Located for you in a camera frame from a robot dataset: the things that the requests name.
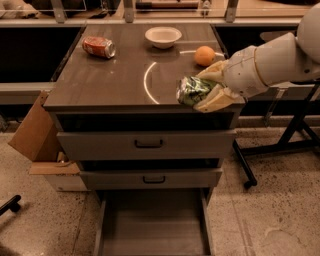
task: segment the drawer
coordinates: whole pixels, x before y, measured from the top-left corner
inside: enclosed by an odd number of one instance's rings
[[[87,189],[212,188],[217,186],[222,168],[82,171]]]
[[[235,136],[234,130],[58,133],[67,156],[76,161],[223,158]]]
[[[105,191],[94,256],[213,255],[201,189]]]

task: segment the white bowl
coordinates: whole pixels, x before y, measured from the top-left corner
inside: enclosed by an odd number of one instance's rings
[[[167,49],[174,45],[182,36],[178,29],[171,27],[155,27],[150,28],[145,37],[152,43],[153,46],[160,49]]]

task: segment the open drawer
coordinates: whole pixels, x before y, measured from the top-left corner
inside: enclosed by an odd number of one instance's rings
[[[201,189],[105,191],[95,256],[213,255]]]

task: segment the speckled floor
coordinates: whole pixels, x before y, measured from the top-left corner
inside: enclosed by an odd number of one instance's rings
[[[237,129],[242,147],[277,142],[283,128]],[[21,210],[0,217],[1,256],[90,256],[99,204],[92,192],[56,192],[0,133],[0,205],[20,194]],[[320,255],[320,150],[248,157],[258,186],[234,152],[208,206],[217,256]]]

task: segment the cabinet drawer front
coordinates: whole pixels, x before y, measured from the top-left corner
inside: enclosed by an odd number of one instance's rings
[[[221,168],[205,170],[94,171],[81,172],[86,187],[91,190],[208,188],[217,186]]]
[[[58,133],[72,160],[222,158],[229,154],[234,130],[182,132]]]

